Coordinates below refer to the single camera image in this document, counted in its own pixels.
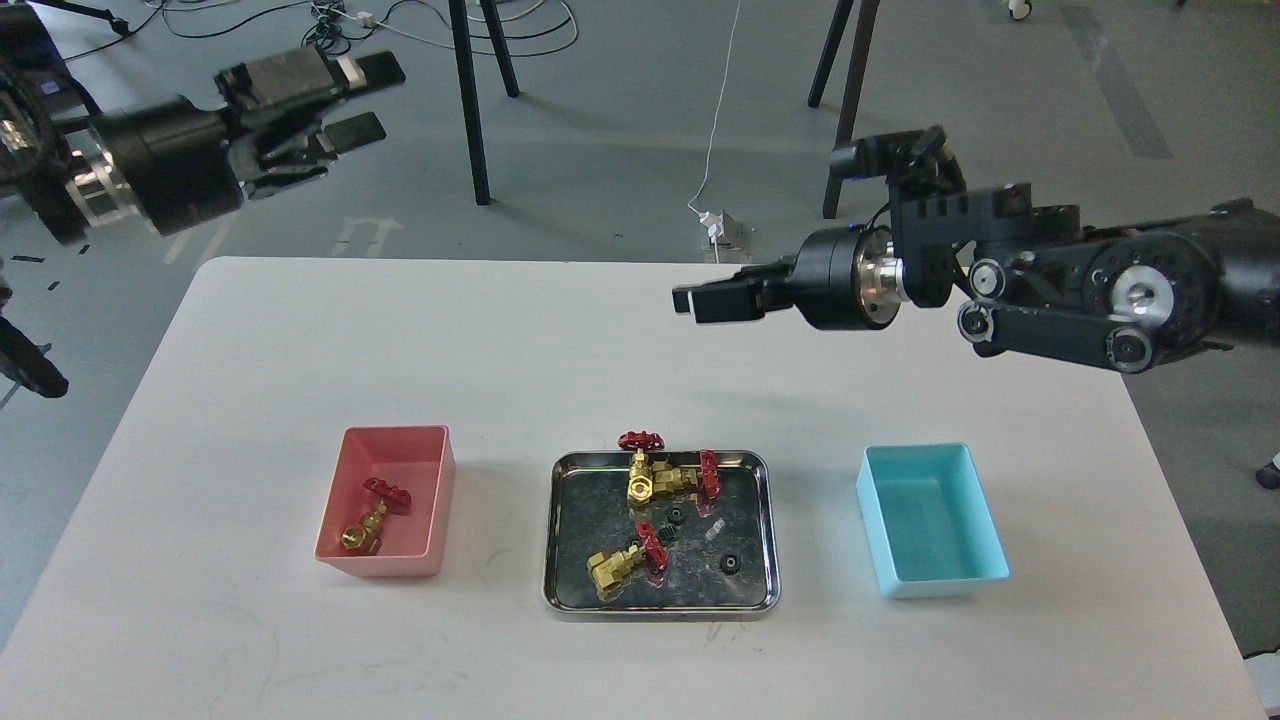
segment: caster wheel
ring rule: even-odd
[[[1258,470],[1253,479],[1258,480],[1258,484],[1267,489],[1280,488],[1280,469],[1275,465],[1267,465]]]

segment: light blue bin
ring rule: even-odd
[[[966,445],[868,447],[858,501],[884,597],[969,594],[1009,579]]]

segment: table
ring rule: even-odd
[[[1120,378],[980,360],[954,313],[696,327],[707,265],[218,259],[0,656],[12,717],[1262,717]],[[448,424],[444,570],[311,557],[344,428]],[[626,429],[769,464],[782,598],[576,623],[549,471]],[[878,594],[867,445],[973,448],[1012,579]]]

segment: pink plastic container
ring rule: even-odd
[[[407,510],[392,509],[378,555],[342,547],[342,533],[376,502],[362,483],[378,477],[412,496]],[[325,505],[316,560],[361,578],[434,575],[444,562],[444,533],[453,496],[453,450],[445,425],[348,428],[338,451]]]

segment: metal tray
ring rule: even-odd
[[[680,468],[698,468],[698,452],[655,452]],[[741,615],[769,610],[778,601],[777,555],[769,507],[768,469],[755,454],[717,451],[721,497],[699,512],[696,495],[655,497],[648,506],[627,506],[630,452],[571,452],[552,468],[547,573],[543,596],[566,614],[602,618],[680,619]],[[663,543],[671,556],[664,574],[636,568],[621,594],[602,600],[586,569],[591,555],[622,550],[635,524],[667,524],[678,506],[684,523]],[[726,553],[739,557],[735,574],[721,570]]]

